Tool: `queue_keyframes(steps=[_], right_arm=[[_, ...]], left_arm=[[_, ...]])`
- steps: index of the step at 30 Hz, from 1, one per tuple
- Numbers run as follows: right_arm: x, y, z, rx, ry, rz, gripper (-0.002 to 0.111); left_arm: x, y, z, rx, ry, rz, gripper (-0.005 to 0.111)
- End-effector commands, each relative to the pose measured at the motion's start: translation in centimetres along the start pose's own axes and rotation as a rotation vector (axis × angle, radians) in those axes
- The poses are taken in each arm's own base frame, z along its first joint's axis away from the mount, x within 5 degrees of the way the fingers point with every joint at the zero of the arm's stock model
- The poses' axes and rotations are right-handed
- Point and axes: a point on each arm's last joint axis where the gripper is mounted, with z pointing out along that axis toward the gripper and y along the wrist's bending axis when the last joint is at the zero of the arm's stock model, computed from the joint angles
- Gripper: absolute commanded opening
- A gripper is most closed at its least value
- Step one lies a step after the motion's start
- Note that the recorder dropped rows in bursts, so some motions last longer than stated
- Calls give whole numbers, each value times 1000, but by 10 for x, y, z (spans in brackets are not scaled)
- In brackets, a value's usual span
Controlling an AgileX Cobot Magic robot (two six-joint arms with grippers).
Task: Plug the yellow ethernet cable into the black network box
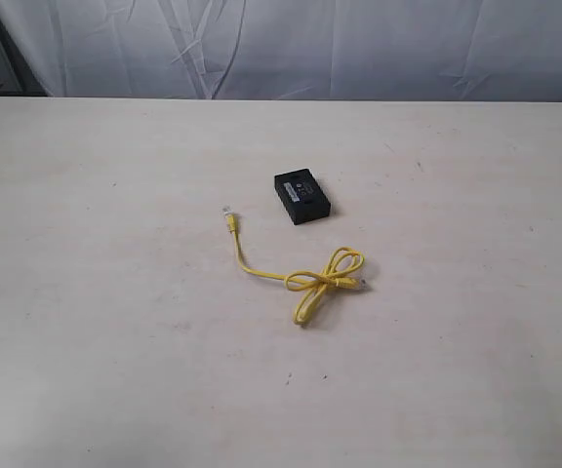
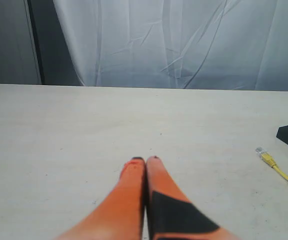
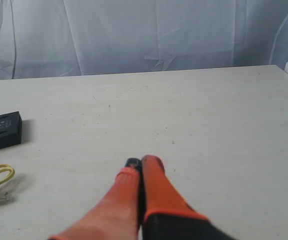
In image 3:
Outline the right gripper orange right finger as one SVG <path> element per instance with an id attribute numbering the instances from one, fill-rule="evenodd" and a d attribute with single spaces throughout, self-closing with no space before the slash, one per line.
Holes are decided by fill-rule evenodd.
<path id="1" fill-rule="evenodd" d="M 165 174 L 160 158 L 142 158 L 145 213 L 142 222 L 144 240 L 232 240 L 196 212 L 179 194 Z"/>

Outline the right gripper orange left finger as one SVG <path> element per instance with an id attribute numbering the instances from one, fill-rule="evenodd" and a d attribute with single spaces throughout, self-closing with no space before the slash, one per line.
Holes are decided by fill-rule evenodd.
<path id="1" fill-rule="evenodd" d="M 142 163 L 129 158 L 104 197 L 84 217 L 50 240 L 136 240 L 140 228 Z"/>

